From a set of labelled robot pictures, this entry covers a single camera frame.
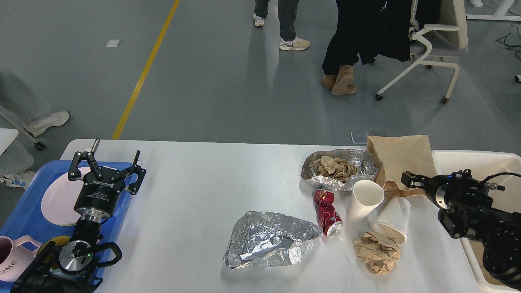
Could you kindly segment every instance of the crumpled paper napkin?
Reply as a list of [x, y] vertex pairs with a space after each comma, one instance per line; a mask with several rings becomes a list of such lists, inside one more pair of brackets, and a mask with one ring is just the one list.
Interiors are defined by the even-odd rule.
[[400, 248], [394, 239], [377, 232], [365, 232], [354, 243], [358, 257], [375, 275], [390, 273], [400, 258]]
[[358, 172], [358, 167], [355, 164], [339, 157], [323, 156], [313, 161], [311, 165], [318, 168], [319, 174], [317, 175], [334, 178], [344, 183], [347, 182], [351, 175]]

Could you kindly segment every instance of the red soda can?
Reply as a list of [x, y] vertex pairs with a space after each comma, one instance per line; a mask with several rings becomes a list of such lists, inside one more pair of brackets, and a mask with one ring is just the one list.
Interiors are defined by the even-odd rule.
[[324, 234], [328, 237], [335, 235], [340, 231], [344, 222], [334, 209], [334, 193], [325, 189], [317, 189], [313, 201], [317, 205], [318, 224], [324, 230]]

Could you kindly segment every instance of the blue tray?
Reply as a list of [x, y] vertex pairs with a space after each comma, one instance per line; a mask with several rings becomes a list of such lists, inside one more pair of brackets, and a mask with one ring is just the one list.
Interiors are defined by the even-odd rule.
[[[62, 227], [52, 224], [45, 219], [41, 209], [43, 194], [54, 180], [69, 171], [70, 164], [71, 161], [52, 161], [43, 165], [38, 170], [31, 185], [23, 193], [15, 209], [5, 222], [4, 226], [0, 229], [0, 235], [7, 236], [13, 240], [18, 239], [20, 236], [30, 235], [34, 240], [41, 243], [45, 243], [51, 238], [60, 235], [72, 236], [74, 226]], [[99, 162], [99, 165], [123, 170], [131, 164]], [[86, 162], [82, 162], [80, 167], [82, 166], [87, 166]], [[129, 178], [125, 179], [125, 182], [129, 184], [130, 182], [135, 181], [135, 178], [136, 175], [133, 174]], [[77, 198], [78, 194], [71, 194], [71, 196]], [[131, 199], [132, 195], [128, 194], [126, 191], [121, 193], [113, 217], [108, 219], [101, 228], [101, 234], [104, 237], [100, 243], [116, 242]], [[30, 243], [27, 248], [31, 250], [35, 249], [35, 247]], [[112, 259], [110, 253], [111, 251], [103, 252], [101, 261]], [[94, 276], [102, 277], [103, 271], [104, 268], [97, 269]], [[10, 292], [12, 286], [13, 283], [0, 281], [0, 293]]]

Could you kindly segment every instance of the foil tray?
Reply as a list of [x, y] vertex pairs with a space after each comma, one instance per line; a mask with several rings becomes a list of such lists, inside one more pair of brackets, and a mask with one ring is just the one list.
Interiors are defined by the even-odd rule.
[[[329, 178], [322, 175], [317, 175], [318, 170], [313, 167], [311, 163], [320, 159], [323, 156], [330, 156], [333, 158], [339, 157], [352, 164], [358, 166], [358, 172], [349, 177], [346, 183]], [[336, 149], [332, 151], [314, 152], [304, 161], [300, 177], [306, 180], [317, 189], [327, 189], [330, 191], [351, 191], [357, 181], [360, 180], [374, 180], [378, 173], [378, 167], [375, 166], [373, 155], [364, 150], [352, 149]]]

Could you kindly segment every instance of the pink mug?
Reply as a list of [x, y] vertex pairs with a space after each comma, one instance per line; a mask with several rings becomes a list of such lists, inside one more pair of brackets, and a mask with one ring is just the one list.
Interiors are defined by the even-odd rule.
[[0, 281], [13, 283], [33, 261], [38, 248], [33, 251], [22, 246], [31, 242], [38, 248], [42, 245], [29, 235], [22, 236], [15, 241], [6, 236], [0, 236]]

